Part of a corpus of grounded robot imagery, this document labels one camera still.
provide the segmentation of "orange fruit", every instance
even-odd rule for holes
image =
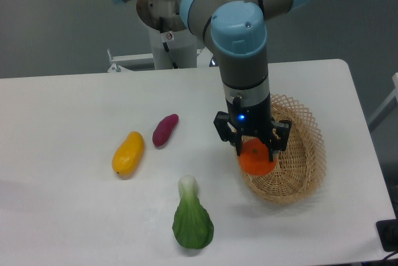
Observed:
[[[268,148],[259,138],[250,139],[243,143],[239,164],[242,170],[250,175],[267,175],[275,169],[277,157],[269,161]]]

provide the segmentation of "gray floor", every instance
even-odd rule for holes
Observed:
[[[313,0],[268,22],[269,60],[345,60],[369,117],[398,72],[397,17],[398,0]],[[105,72],[107,48],[150,52],[135,2],[0,0],[0,78]],[[398,110],[373,141],[386,179],[398,184],[397,118]]]

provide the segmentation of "woven basket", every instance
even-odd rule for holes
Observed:
[[[276,121],[292,121],[285,152],[280,152],[275,169],[264,176],[241,170],[246,184],[261,198],[288,204],[311,195],[322,183],[326,172],[323,140],[315,118],[308,108],[286,95],[272,95],[272,116]],[[243,136],[243,142],[253,137]]]

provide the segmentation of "purple sweet potato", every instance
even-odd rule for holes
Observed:
[[[159,122],[152,136],[152,141],[156,147],[161,147],[166,144],[177,123],[177,114],[169,115]]]

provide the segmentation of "yellow fruit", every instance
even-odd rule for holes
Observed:
[[[113,170],[120,175],[132,173],[141,160],[144,148],[145,144],[142,135],[136,131],[130,132],[113,155]]]

